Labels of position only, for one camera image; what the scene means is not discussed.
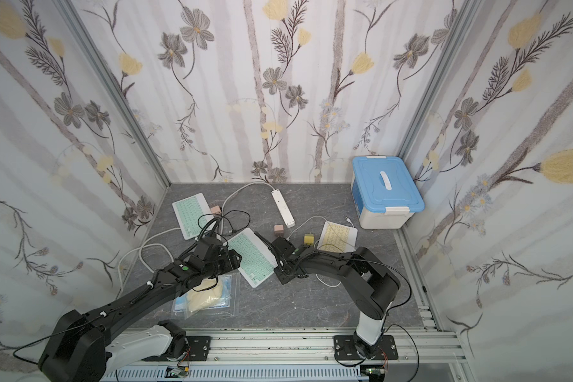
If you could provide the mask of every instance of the white box base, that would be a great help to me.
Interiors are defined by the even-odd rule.
[[[350,183],[350,189],[354,186],[354,178]],[[371,212],[363,207],[359,215],[359,224],[364,229],[399,229],[405,222],[412,217],[413,212],[402,211],[387,211],[387,212]]]

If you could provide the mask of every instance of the yellow block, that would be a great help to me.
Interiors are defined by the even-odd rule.
[[[306,233],[304,235],[304,244],[305,245],[314,245],[314,235],[311,233]]]

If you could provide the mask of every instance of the wall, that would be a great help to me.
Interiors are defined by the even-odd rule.
[[[462,1],[74,3],[172,181],[343,182],[397,153]]]
[[[480,382],[573,381],[573,1],[485,1],[406,163],[406,232]]]
[[[0,2],[0,381],[39,373],[14,348],[114,299],[164,192],[128,135],[53,4]]]

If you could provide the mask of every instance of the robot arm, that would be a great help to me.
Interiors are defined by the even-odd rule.
[[[361,311],[354,333],[357,352],[361,359],[371,358],[382,335],[386,311],[400,287],[395,275],[379,265],[367,248],[335,253],[311,246],[295,248],[284,238],[273,243],[261,238],[276,256],[279,265],[274,271],[282,284],[308,273],[342,282]],[[199,286],[203,279],[239,268],[242,256],[221,241],[206,236],[196,245],[187,261],[183,253],[155,271],[145,285],[121,298],[85,314],[72,310],[62,316],[38,361],[40,371],[53,382],[99,381],[107,371],[148,356],[182,357],[187,350],[186,333],[169,321],[120,337],[118,343],[115,339],[147,313]]]
[[[134,322],[199,286],[203,279],[214,278],[240,266],[242,256],[233,249],[228,250],[218,239],[201,238],[196,245],[187,261],[182,259],[186,254],[181,255],[165,268],[155,271],[151,281],[121,298],[85,314],[72,310],[63,315],[38,361],[40,371],[53,382],[99,381],[106,373],[107,361],[116,369],[125,361],[140,359],[131,359],[131,355],[122,351],[114,355],[107,346]],[[172,337],[167,346],[170,338],[165,329]],[[170,331],[168,326],[153,327],[153,332],[146,336],[157,337],[155,340],[144,343],[130,338],[132,343],[142,344],[130,348],[135,356],[145,351],[146,356],[150,356],[156,355],[161,348],[171,347],[172,353],[179,356],[184,349],[184,335],[179,334],[182,333]]]
[[[279,237],[268,245],[278,266],[274,269],[283,285],[295,277],[309,273],[322,274],[342,282],[359,308],[359,325],[354,332],[354,344],[361,359],[371,359],[382,337],[386,312],[401,287],[399,279],[367,248],[354,252],[319,251],[313,246],[295,248]]]

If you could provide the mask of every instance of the mounting plate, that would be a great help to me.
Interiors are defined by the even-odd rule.
[[[208,359],[208,351],[210,350],[210,336],[187,336],[191,351],[189,352],[190,361],[206,361]],[[163,362],[169,361],[166,356],[152,356],[146,357],[142,361],[146,362]]]
[[[334,336],[333,346],[334,349],[336,350],[336,359],[338,361],[361,360],[359,358],[359,355],[357,354],[357,349],[355,349],[354,347],[354,340],[352,339],[352,336]],[[370,359],[377,359],[379,361],[383,361],[384,356],[382,355],[382,352],[386,353],[386,356],[390,361],[395,361],[399,359],[399,355],[397,354],[397,346],[395,345],[395,339],[393,338],[393,336],[387,336],[387,335],[382,336],[376,354]]]
[[[200,337],[187,337],[191,351],[189,352],[189,360],[191,361],[206,361],[208,359],[208,351],[210,350],[210,336]]]

